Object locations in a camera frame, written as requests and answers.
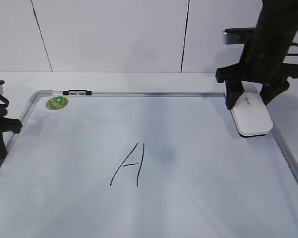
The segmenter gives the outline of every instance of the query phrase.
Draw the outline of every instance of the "black marker writing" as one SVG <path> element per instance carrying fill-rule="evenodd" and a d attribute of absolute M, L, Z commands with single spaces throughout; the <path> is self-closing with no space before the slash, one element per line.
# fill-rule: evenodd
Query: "black marker writing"
<path fill-rule="evenodd" d="M 118 167 L 118 169 L 116 170 L 114 176 L 112 177 L 111 181 L 110 181 L 110 186 L 113 185 L 113 180 L 116 176 L 116 174 L 118 173 L 118 171 L 120 170 L 120 168 L 123 166 L 123 164 L 127 161 L 127 159 L 129 158 L 129 156 L 133 153 L 133 151 L 136 149 L 136 147 L 138 146 L 139 143 L 137 143 L 134 148 L 132 149 L 132 151 L 129 153 L 129 155 L 123 160 L 123 162 L 120 164 L 120 166 Z M 138 169 L 138 173 L 137 173 L 137 187 L 138 187 L 138 182 L 139 182 L 139 175 L 140 175 L 140 170 L 141 170 L 141 167 L 143 165 L 143 161 L 144 161 L 144 155 L 145 155 L 145 144 L 143 143 L 143 155 L 141 157 L 141 162 L 140 162 L 140 166 L 139 166 L 139 169 Z M 126 164 L 124 165 L 123 167 L 126 167 L 126 166 L 131 166 L 131 165 L 138 165 L 139 163 L 132 163 L 132 164 Z"/>
<path fill-rule="evenodd" d="M 129 156 L 133 153 L 133 151 L 135 150 L 135 148 L 138 146 L 139 143 L 137 143 L 134 148 L 132 149 L 132 151 L 129 153 L 129 155 L 124 159 L 124 161 L 121 163 L 121 165 L 118 167 L 118 169 L 116 170 L 114 176 L 112 177 L 111 181 L 110 181 L 110 186 L 113 184 L 113 180 L 117 174 L 117 172 L 119 171 L 119 169 L 122 167 L 122 165 L 124 164 L 124 162 L 129 158 Z"/>
<path fill-rule="evenodd" d="M 139 180 L 141 166 L 143 165 L 143 161 L 144 161 L 144 154 L 145 154 L 145 144 L 143 144 L 143 155 L 141 157 L 141 162 L 140 162 L 140 166 L 139 166 L 139 170 L 138 170 L 138 174 L 137 174 L 137 187 L 138 187 L 138 180 Z"/>

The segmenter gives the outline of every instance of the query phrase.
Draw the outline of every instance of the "green sticker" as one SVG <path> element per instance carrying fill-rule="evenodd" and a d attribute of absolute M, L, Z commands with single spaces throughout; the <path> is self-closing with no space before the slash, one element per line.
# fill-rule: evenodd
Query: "green sticker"
<path fill-rule="evenodd" d="M 66 97 L 57 96 L 54 98 L 51 98 L 46 102 L 46 107 L 50 110 L 59 110 L 69 103 L 69 100 Z"/>

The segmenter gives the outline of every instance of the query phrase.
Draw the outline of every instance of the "whiteboard surface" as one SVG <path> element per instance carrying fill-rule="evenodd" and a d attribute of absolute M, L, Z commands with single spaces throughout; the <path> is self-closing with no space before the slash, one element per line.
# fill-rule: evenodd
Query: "whiteboard surface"
<path fill-rule="evenodd" d="M 0 170 L 0 238 L 298 237 L 298 186 L 273 137 L 224 98 L 39 101 Z M 136 143 L 113 185 L 115 171 Z"/>

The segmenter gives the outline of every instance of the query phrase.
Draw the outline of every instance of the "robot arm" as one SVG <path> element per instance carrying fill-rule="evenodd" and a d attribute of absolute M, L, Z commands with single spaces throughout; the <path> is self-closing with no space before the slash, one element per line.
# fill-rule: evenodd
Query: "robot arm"
<path fill-rule="evenodd" d="M 298 65 L 283 63 L 298 30 L 298 0 L 262 0 L 255 28 L 227 29 L 229 44 L 245 44 L 239 63 L 218 68 L 218 83 L 226 84 L 231 110 L 243 94 L 242 81 L 263 84 L 265 105 L 288 90 L 288 77 L 298 78 Z"/>

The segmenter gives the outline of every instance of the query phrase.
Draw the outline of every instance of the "whiteboard eraser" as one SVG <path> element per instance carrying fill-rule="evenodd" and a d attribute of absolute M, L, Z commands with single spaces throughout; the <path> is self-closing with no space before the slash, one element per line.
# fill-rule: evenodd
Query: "whiteboard eraser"
<path fill-rule="evenodd" d="M 231 112 L 237 130 L 242 136 L 266 135 L 273 128 L 272 119 L 258 93 L 246 90 Z"/>

